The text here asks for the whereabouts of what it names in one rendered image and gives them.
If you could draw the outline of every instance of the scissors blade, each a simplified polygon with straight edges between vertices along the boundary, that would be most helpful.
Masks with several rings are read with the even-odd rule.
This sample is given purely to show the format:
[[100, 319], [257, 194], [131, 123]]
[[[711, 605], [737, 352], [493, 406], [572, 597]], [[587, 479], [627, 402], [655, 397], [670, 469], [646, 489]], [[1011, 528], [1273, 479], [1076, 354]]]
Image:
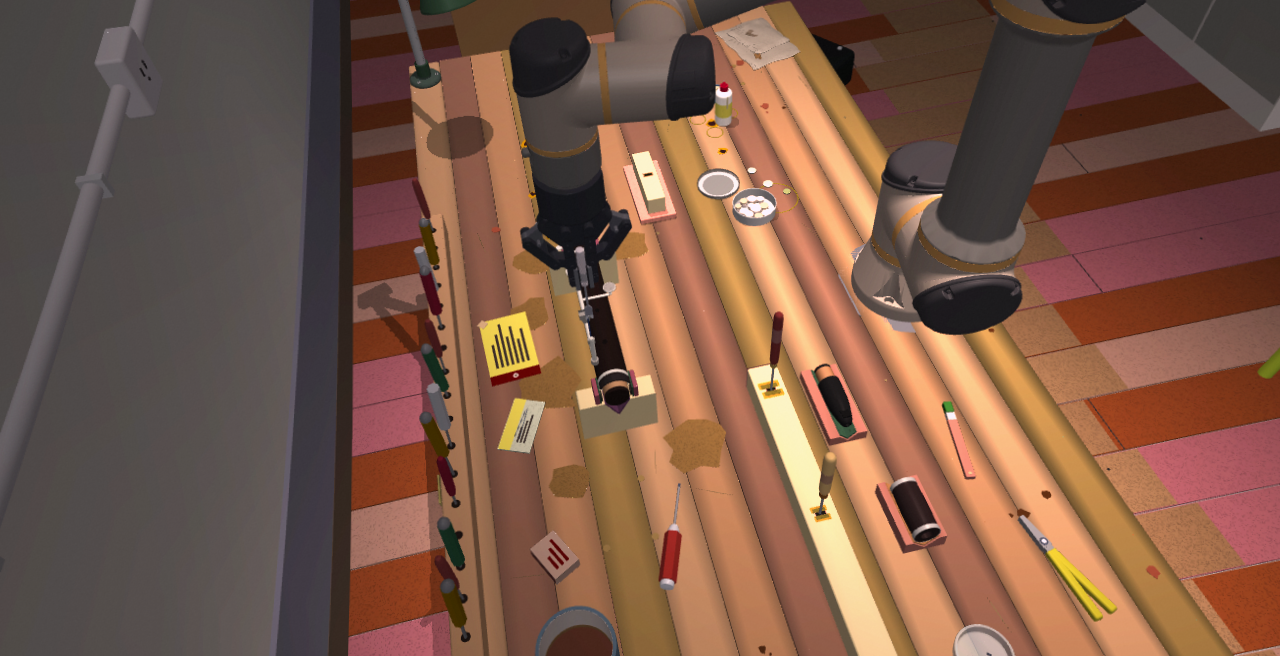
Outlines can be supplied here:
[[1032, 537], [1032, 541], [1036, 542], [1036, 546], [1038, 546], [1042, 552], [1048, 554], [1053, 550], [1053, 543], [1046, 538], [1043, 533], [1041, 533], [1041, 529], [1032, 524], [1030, 519], [1027, 516], [1018, 516], [1018, 523], [1023, 524], [1023, 529], [1027, 530], [1027, 534]]

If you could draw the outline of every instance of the glue bottle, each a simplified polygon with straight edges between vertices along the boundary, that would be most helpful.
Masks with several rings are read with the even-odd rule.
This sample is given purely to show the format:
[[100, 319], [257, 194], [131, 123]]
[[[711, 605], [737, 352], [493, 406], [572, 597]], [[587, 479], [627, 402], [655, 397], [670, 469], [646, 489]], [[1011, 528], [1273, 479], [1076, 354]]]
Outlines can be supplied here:
[[730, 90], [728, 82], [721, 82], [716, 87], [716, 123], [719, 126], [728, 126], [733, 119], [733, 91]]
[[680, 541], [684, 538], [680, 527], [676, 525], [676, 516], [680, 514], [680, 487], [676, 484], [676, 514], [671, 516], [671, 527], [662, 539], [662, 565], [658, 568], [658, 586], [666, 591], [676, 588], [676, 573], [680, 570]]

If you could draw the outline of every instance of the gray wall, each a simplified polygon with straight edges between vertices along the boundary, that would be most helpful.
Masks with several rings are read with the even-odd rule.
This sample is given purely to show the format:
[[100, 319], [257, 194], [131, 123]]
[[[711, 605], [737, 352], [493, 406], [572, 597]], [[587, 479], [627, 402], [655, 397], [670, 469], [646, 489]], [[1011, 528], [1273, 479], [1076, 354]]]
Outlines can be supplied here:
[[[133, 0], [0, 0], [0, 409], [26, 357]], [[265, 655], [293, 378], [311, 0], [156, 0], [0, 527], [0, 653]]]
[[1147, 0], [1235, 77], [1280, 99], [1280, 0]]

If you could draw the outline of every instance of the tiled floor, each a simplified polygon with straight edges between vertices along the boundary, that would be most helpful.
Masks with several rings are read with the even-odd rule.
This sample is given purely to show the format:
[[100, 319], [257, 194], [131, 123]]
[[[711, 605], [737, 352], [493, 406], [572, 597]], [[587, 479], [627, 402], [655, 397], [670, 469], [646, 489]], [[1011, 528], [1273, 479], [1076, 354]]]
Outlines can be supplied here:
[[[416, 8], [416, 0], [411, 0]], [[957, 141], [987, 0], [790, 0], [854, 50], [849, 86], [890, 150]], [[396, 0], [352, 0], [352, 653], [448, 653], [424, 529], [426, 304], [407, 179], [412, 63]], [[429, 60], [461, 55], [417, 17]], [[1280, 646], [1280, 135], [1258, 133], [1128, 23], [1098, 37], [1024, 211], [1006, 327], [1236, 652]]]

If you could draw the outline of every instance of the electrical outlet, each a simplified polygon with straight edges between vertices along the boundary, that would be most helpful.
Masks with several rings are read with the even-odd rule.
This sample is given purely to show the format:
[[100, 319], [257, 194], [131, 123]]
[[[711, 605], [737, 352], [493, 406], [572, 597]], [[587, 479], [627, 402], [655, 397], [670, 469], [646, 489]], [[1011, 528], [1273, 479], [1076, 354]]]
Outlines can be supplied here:
[[129, 118], [156, 113], [156, 105], [160, 104], [160, 73], [132, 28], [108, 28], [93, 65], [108, 86], [124, 86], [129, 90], [129, 105], [124, 111]]

